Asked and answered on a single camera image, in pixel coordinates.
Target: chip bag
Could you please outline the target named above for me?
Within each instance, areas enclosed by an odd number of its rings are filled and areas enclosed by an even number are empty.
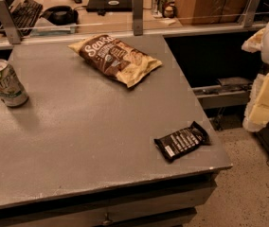
[[[85,61],[128,88],[136,85],[162,62],[106,34],[92,36],[68,46]]]

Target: metal bar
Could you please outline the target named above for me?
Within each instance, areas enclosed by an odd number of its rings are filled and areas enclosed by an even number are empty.
[[[256,10],[259,6],[259,3],[260,3],[260,0],[248,0],[248,4],[246,6],[244,16],[241,18],[242,25],[244,27],[253,25]]]
[[[239,91],[220,95],[197,96],[202,108],[216,109],[221,107],[246,105],[249,102],[250,92]]]
[[[144,35],[161,35],[164,38],[180,37],[180,36],[193,36],[193,35],[206,35],[206,34],[225,34],[225,33],[237,33],[245,31],[258,31],[266,26],[265,22],[254,23],[251,27],[243,27],[238,23],[233,24],[211,24],[202,26],[191,27],[175,27],[170,29],[145,29]],[[132,31],[119,31],[111,33],[116,38],[124,38],[133,36]],[[59,42],[74,42],[75,40],[82,40],[95,35],[95,33],[85,34],[67,34],[60,36],[40,36],[23,38],[21,44],[43,44],[43,43],[59,43]],[[10,45],[7,38],[0,39],[0,46]]]
[[[143,34],[143,0],[133,0],[134,35]]]
[[[0,21],[11,44],[21,43],[21,34],[17,29],[5,0],[0,0]]]

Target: floor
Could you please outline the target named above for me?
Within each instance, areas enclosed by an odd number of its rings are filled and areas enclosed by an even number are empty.
[[[269,155],[235,114],[221,122],[217,133],[234,166],[218,175],[218,187],[184,227],[269,227]]]

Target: gray table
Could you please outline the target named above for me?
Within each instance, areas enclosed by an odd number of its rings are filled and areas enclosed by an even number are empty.
[[[220,140],[162,36],[122,38],[163,66],[134,89],[67,46],[15,45],[10,63],[30,100],[0,100],[0,210],[184,179],[231,168]],[[211,146],[172,164],[153,139],[198,122]]]

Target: desk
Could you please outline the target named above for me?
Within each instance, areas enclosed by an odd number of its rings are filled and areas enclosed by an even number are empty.
[[[35,0],[43,5],[44,9],[54,6],[70,6],[78,8],[86,6],[89,0],[82,0],[81,4],[76,4],[74,0]],[[166,29],[182,27],[177,18],[154,18],[150,8],[152,0],[143,1],[143,27],[144,29]],[[77,24],[77,33],[91,34],[102,32],[131,31],[133,26],[132,12],[107,12],[105,16],[100,16],[96,12],[87,12],[86,9],[78,9],[79,19]],[[173,24],[167,24],[167,21],[173,21]]]
[[[188,209],[209,197],[214,174],[232,167],[163,37],[121,40],[163,62],[132,90],[88,66],[70,43],[14,46],[9,61],[29,101],[16,109],[0,101],[1,226],[67,226],[75,218],[72,226],[96,226],[108,212],[120,222]],[[153,138],[193,120],[212,145],[167,163]],[[44,208],[66,198],[75,205]],[[18,216],[34,204],[36,213]]]

